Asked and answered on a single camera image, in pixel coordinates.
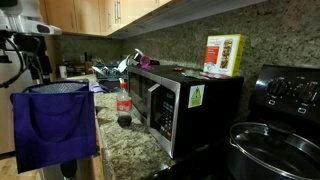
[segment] microwave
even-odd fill
[[[244,81],[196,79],[176,68],[127,67],[133,114],[172,159],[229,138]]]

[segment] pot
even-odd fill
[[[284,124],[237,123],[227,166],[237,180],[320,179],[320,147]]]

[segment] stove knob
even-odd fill
[[[308,82],[304,87],[302,87],[302,91],[300,92],[298,98],[305,103],[311,103],[320,100],[320,87],[318,82]]]
[[[267,91],[275,96],[281,96],[288,90],[288,84],[284,78],[271,80],[268,84]]]

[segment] cup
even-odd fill
[[[60,77],[61,78],[67,78],[67,67],[66,66],[59,66],[59,70],[60,70]]]

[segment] blue tote bag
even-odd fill
[[[88,83],[35,85],[11,95],[18,173],[94,155],[93,92]]]

